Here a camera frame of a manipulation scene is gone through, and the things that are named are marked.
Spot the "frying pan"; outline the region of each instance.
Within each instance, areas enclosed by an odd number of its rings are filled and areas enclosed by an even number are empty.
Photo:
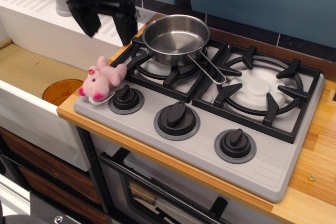
[[[226,77],[204,54],[210,30],[200,19],[189,15],[167,15],[150,23],[142,39],[153,60],[172,67],[196,64],[216,84]],[[224,77],[215,81],[197,62],[205,58]]]

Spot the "plush toy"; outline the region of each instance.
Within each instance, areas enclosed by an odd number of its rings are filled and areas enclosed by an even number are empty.
[[[105,99],[110,89],[119,86],[125,78],[127,67],[125,64],[119,64],[117,67],[111,67],[106,57],[100,56],[97,66],[91,66],[88,71],[88,77],[84,81],[79,94],[83,97],[91,97],[96,101]]]

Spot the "stove knob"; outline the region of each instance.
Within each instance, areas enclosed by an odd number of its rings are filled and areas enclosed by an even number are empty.
[[[129,85],[119,89],[113,96],[113,105],[119,110],[130,110],[138,103],[139,96]]]
[[[224,154],[232,158],[245,157],[251,150],[250,140],[242,129],[227,132],[222,137],[219,146]]]
[[[196,125],[196,116],[184,102],[165,107],[158,118],[160,129],[168,135],[181,136],[189,133]]]

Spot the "burner grate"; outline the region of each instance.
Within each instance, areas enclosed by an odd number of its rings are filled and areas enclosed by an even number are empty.
[[[212,62],[214,64],[217,64],[217,61],[219,61],[228,50],[228,45],[226,42],[215,39],[211,39],[207,46],[218,49],[217,53],[212,58]],[[133,39],[132,45],[130,45],[111,64],[111,66],[115,67],[120,63],[125,63],[130,60],[130,62],[127,64],[128,72],[125,77],[126,80],[177,100],[189,103],[198,91],[201,84],[206,80],[206,76],[199,70],[199,68],[196,67],[191,68],[191,70],[187,72],[181,71],[180,67],[172,67],[170,74],[167,76],[152,74],[140,66],[152,58],[149,54],[137,55],[137,52],[142,47],[143,45],[141,43],[141,37]],[[207,71],[211,72],[211,70],[212,67],[207,66]],[[196,80],[192,83],[191,87],[186,92],[182,92],[175,87],[175,83],[178,80],[183,81],[183,79],[186,79],[187,82],[188,77],[192,75],[196,76]]]
[[[243,87],[242,83],[232,85],[227,84],[226,86],[217,85],[218,94],[214,101],[206,101],[204,97],[208,97],[206,93],[212,85],[210,80],[206,80],[195,95],[192,104],[241,125],[263,132],[288,143],[293,143],[300,128],[310,97],[320,76],[320,70],[303,66],[298,59],[294,59],[291,62],[258,53],[257,48],[254,46],[243,48],[235,45],[232,45],[229,48],[225,57],[219,62],[217,67],[227,76],[240,77],[242,73],[234,68],[235,64],[242,63],[247,69],[253,71],[255,62],[261,62],[266,67],[270,66],[281,69],[277,74],[277,79],[292,79],[292,82],[296,84],[296,88],[278,86],[278,90],[291,97],[292,101],[280,108],[272,95],[267,93],[265,99],[267,102],[267,110],[247,108],[231,98]],[[308,86],[306,83],[302,83],[301,77],[303,76],[309,76],[311,81]],[[274,126],[273,122],[279,115],[291,113],[294,109],[299,110],[299,112],[294,121],[292,131]]]

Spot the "toy stove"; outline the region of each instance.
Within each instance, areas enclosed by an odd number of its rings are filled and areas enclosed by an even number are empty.
[[[100,105],[74,110],[271,201],[282,199],[325,79],[300,61],[211,39],[206,61],[170,67],[141,38],[112,64],[128,74]]]

